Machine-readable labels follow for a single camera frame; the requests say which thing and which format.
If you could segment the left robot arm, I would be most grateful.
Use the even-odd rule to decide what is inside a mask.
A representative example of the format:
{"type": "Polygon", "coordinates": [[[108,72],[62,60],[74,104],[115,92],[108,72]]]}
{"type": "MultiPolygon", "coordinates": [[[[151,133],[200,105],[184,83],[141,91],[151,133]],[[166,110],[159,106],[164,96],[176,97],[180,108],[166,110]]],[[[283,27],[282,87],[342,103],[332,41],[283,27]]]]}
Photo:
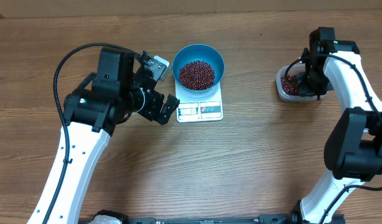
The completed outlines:
{"type": "Polygon", "coordinates": [[[54,73],[53,92],[62,123],[57,154],[29,223],[77,223],[86,191],[114,129],[133,113],[167,124],[179,100],[155,91],[170,69],[160,56],[99,43],[97,70],[60,101],[58,76],[64,63],[86,44],[69,52],[54,73]]]}

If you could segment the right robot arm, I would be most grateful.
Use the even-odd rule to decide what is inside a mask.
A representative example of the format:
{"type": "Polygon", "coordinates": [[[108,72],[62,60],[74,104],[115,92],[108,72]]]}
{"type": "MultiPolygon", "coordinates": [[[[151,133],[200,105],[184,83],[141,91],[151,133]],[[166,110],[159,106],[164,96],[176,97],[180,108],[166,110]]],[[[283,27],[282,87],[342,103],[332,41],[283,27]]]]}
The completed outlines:
{"type": "Polygon", "coordinates": [[[298,61],[305,70],[285,80],[295,83],[303,98],[320,98],[333,90],[342,115],[325,143],[326,170],[295,205],[289,221],[344,223],[334,212],[355,189],[382,191],[382,186],[366,185],[382,175],[382,102],[363,71],[356,43],[336,39],[332,27],[312,31],[298,61]]]}

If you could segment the red beans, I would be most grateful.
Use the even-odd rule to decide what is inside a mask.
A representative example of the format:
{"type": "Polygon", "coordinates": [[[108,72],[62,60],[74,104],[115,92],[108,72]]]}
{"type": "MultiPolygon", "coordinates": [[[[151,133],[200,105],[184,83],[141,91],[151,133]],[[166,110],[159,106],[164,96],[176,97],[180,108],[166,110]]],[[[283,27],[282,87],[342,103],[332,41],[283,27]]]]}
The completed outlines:
{"type": "Polygon", "coordinates": [[[180,68],[177,79],[186,89],[203,92],[211,90],[222,77],[222,68],[215,68],[204,60],[193,60],[180,68]]]}

